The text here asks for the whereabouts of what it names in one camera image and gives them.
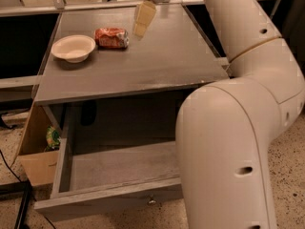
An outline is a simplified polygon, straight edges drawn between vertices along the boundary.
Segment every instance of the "floor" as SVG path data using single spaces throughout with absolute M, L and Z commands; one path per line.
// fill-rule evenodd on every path
M 18 158 L 18 149 L 28 113 L 4 116 L 8 124 L 17 124 L 14 130 L 0 128 L 0 149 L 12 170 L 22 180 L 27 177 Z M 269 150 L 269 162 L 274 190 L 274 204 L 278 229 L 305 228 L 305 112 L 285 134 L 276 139 Z M 16 178 L 0 160 L 0 184 L 15 182 Z M 46 199 L 51 186 L 35 187 L 36 199 Z M 20 195 L 0 197 L 0 228 L 13 228 L 21 201 Z M 46 219 L 33 210 L 34 200 L 26 218 L 30 228 L 53 228 Z M 96 215 L 82 219 L 56 222 L 55 228 L 104 229 L 188 229 L 184 200 L 157 204 L 154 207 Z

